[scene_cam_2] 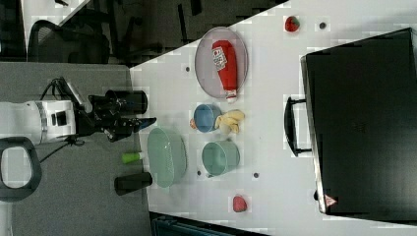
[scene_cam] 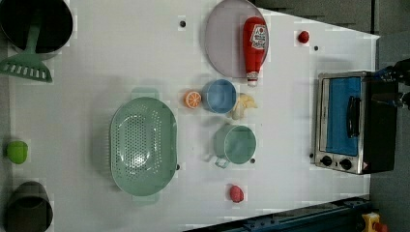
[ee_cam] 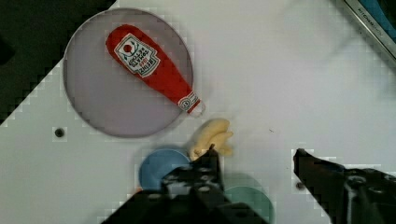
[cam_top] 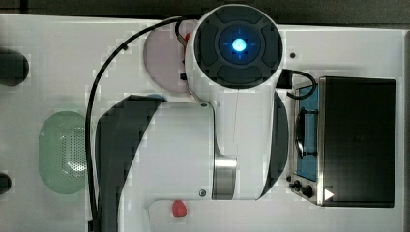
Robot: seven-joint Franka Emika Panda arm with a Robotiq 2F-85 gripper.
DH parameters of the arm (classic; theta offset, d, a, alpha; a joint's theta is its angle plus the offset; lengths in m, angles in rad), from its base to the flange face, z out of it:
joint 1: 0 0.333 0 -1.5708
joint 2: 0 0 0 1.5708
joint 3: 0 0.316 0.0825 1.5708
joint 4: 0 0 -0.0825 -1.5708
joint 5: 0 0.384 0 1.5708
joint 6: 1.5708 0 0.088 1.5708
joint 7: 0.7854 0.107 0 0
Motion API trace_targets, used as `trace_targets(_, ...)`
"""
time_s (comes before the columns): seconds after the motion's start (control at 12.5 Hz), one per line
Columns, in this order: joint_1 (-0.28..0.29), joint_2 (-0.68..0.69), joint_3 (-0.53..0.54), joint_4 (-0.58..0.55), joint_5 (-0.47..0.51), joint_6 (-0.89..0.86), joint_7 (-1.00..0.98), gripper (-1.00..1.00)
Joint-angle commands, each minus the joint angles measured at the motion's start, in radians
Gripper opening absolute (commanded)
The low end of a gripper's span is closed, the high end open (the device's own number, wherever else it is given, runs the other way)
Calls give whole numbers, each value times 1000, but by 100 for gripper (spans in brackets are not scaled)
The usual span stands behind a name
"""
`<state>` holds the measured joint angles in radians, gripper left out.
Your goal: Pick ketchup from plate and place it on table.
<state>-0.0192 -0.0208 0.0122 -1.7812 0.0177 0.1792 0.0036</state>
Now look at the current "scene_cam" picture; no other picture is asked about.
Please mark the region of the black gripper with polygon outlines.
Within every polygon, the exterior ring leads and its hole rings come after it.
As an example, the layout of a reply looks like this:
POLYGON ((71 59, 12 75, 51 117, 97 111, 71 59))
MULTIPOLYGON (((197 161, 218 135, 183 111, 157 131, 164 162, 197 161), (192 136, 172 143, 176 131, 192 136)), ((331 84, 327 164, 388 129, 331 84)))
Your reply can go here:
MULTIPOLYGON (((401 83, 406 86, 410 84, 410 59, 396 62, 393 66, 378 71, 374 78, 386 83, 401 83)), ((384 93, 374 94, 373 100, 378 103, 387 104, 393 107, 409 107, 410 93, 384 93)))

